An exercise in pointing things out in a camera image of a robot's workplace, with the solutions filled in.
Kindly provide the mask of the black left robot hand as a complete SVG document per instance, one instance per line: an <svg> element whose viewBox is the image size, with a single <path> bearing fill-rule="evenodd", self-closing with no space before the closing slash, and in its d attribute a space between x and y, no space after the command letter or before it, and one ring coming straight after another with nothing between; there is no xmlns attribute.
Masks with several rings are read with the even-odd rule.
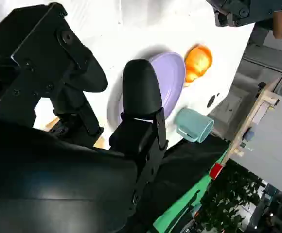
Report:
<svg viewBox="0 0 282 233"><path fill-rule="evenodd" d="M249 0L206 0L214 11L217 27L239 27L240 20L249 16Z"/></svg>

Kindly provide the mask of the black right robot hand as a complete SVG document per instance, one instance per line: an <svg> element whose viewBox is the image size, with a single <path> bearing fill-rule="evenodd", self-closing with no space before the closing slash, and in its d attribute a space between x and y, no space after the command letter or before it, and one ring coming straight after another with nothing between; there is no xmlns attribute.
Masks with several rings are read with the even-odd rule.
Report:
<svg viewBox="0 0 282 233"><path fill-rule="evenodd" d="M57 2L0 23L0 233L117 233L164 157L165 116L149 61L123 71L110 149L85 92L108 82Z"/></svg>

